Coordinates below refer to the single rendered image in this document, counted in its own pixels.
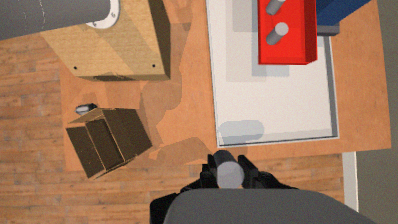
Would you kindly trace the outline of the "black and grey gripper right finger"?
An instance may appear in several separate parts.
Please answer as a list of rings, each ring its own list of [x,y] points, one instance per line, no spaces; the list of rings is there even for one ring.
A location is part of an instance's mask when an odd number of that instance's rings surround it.
[[[244,171],[243,189],[298,189],[280,183],[271,173],[259,171],[244,155],[239,155],[237,162]],[[258,174],[259,173],[259,174]]]

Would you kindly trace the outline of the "grey cylinder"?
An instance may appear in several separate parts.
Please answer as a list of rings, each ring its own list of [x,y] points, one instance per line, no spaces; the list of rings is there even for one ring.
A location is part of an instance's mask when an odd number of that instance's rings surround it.
[[[214,154],[217,166],[217,183],[221,188],[238,188],[244,180],[244,171],[233,155],[227,150]]]
[[[266,7],[268,15],[275,15],[286,0],[270,0]]]
[[[269,45],[275,45],[282,37],[288,33],[288,25],[284,22],[278,23],[267,35],[266,42]]]

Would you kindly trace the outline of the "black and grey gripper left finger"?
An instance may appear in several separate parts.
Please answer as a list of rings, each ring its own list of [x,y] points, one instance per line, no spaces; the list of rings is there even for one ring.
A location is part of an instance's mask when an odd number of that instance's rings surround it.
[[[150,224],[163,224],[170,204],[181,193],[200,188],[219,188],[217,184],[217,166],[214,156],[208,154],[207,164],[202,164],[202,172],[200,172],[200,179],[183,187],[180,193],[172,193],[157,199],[150,203]]]

